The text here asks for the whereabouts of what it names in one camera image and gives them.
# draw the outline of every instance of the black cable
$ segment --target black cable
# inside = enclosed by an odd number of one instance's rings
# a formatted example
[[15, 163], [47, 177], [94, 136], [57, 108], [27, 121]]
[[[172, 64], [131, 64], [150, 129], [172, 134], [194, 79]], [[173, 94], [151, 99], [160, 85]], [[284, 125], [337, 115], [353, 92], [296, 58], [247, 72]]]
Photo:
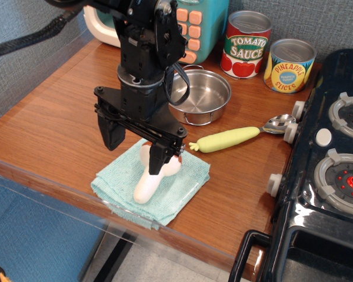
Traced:
[[46, 27], [38, 32], [0, 43], [0, 56], [12, 53], [19, 49], [34, 45], [59, 34], [64, 26], [78, 15], [78, 11], [66, 11], [53, 19]]
[[173, 101], [173, 100], [171, 100], [171, 89], [168, 89], [165, 81], [164, 81], [163, 85], [164, 85], [164, 90], [165, 90], [165, 94], [166, 94], [166, 98], [167, 98], [168, 102], [170, 104], [172, 104], [173, 106], [179, 106], [184, 101], [186, 101], [189, 96], [189, 79], [188, 79], [188, 75], [185, 73], [185, 71], [183, 70], [183, 68], [180, 66], [180, 64], [178, 62], [174, 63], [172, 66], [179, 73], [181, 78], [187, 84], [187, 89], [186, 89], [185, 93], [183, 94], [183, 96], [179, 100]]

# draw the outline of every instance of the teal toy appliance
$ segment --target teal toy appliance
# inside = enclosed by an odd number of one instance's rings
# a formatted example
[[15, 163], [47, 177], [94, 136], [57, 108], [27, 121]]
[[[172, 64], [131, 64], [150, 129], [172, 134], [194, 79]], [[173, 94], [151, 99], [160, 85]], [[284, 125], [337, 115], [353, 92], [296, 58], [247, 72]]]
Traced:
[[199, 64], [211, 53], [224, 34], [229, 0], [177, 0], [176, 18], [187, 38], [186, 56], [181, 63]]
[[[229, 0], [177, 0], [177, 19], [187, 38], [186, 56], [179, 62], [199, 64], [224, 34]], [[120, 47], [112, 16], [86, 6], [84, 18], [89, 31], [103, 43]]]

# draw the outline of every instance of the stove knob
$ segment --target stove knob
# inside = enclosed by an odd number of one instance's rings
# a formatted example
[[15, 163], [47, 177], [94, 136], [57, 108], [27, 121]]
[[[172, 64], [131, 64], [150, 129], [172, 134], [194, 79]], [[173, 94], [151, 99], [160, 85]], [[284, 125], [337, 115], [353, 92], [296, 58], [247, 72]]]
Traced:
[[285, 142], [288, 142], [289, 144], [293, 144], [295, 134], [297, 133], [297, 128], [298, 128], [297, 123], [291, 123], [288, 125], [288, 127], [285, 129], [285, 134], [284, 134]]
[[282, 174], [271, 174], [267, 184], [267, 193], [272, 197], [276, 197], [277, 191], [280, 188]]
[[321, 128], [315, 136], [318, 146], [327, 147], [332, 140], [332, 134], [327, 128]]
[[305, 102], [304, 101], [295, 101], [292, 116], [295, 117], [295, 120], [299, 122], [299, 119], [302, 116], [302, 112], [304, 111]]

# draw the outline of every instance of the blue cloth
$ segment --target blue cloth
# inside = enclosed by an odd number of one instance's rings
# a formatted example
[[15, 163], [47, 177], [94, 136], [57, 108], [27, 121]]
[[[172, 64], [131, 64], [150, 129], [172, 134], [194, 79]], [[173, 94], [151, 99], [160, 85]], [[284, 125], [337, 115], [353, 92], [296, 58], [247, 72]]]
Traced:
[[138, 204], [133, 194], [145, 169], [139, 155], [144, 142], [145, 139], [140, 140], [101, 170], [91, 186], [118, 216], [148, 229], [158, 229], [159, 224], [166, 226], [173, 220], [209, 180], [210, 165], [183, 152], [180, 171], [164, 177], [152, 198], [145, 204]]

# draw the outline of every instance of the tin can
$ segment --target tin can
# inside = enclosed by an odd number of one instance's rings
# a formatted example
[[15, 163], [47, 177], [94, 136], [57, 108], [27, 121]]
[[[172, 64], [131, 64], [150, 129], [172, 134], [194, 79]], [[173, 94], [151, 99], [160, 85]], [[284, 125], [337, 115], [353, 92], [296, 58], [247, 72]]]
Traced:
[[232, 13], [228, 19], [221, 68], [235, 78], [251, 78], [258, 74], [271, 29], [272, 21], [262, 13]]
[[280, 39], [271, 45], [264, 82], [272, 90], [295, 93], [307, 83], [317, 51], [299, 39]]

